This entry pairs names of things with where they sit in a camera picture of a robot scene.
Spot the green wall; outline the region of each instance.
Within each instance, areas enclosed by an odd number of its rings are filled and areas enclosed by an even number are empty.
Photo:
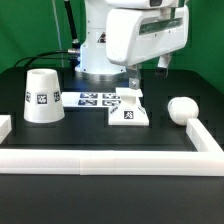
[[[55,0],[62,47],[71,47],[63,0]],[[85,39],[84,0],[71,0],[79,39]],[[198,72],[224,93],[224,1],[191,0],[190,32],[186,48],[177,51],[171,68]],[[2,0],[0,3],[0,72],[27,56],[57,50],[58,40],[52,0]],[[144,68],[154,68],[156,60]]]

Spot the upside-down cup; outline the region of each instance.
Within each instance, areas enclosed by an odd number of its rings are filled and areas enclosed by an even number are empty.
[[[27,72],[24,119],[50,123],[64,118],[57,71],[32,69]]]

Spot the white block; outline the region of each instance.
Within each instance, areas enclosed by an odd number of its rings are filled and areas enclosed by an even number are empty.
[[[224,176],[224,154],[1,149],[0,173]]]
[[[0,115],[0,144],[12,130],[10,115]]]
[[[199,152],[223,153],[221,147],[197,118],[188,119],[186,132]]]
[[[149,125],[145,108],[138,98],[143,96],[141,89],[116,88],[116,94],[121,97],[121,104],[108,109],[109,125]]]

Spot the white foam barrier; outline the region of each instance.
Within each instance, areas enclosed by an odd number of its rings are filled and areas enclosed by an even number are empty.
[[[224,154],[1,149],[0,173],[224,176]]]
[[[12,130],[10,115],[0,115],[0,144]]]
[[[221,147],[197,118],[188,119],[186,132],[199,152],[223,153]]]

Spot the black table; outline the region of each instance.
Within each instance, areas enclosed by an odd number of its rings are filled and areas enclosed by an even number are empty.
[[[111,92],[126,81],[92,83],[58,70],[62,91]],[[142,103],[149,127],[111,127],[107,109],[65,108],[51,124],[23,119],[25,81],[20,68],[0,76],[0,113],[12,116],[13,131],[1,148],[194,151],[185,127],[175,125],[167,104],[193,98],[199,119],[224,148],[224,95],[198,74],[170,71],[156,79],[143,70]],[[223,223],[224,178],[181,176],[1,175],[0,223]]]

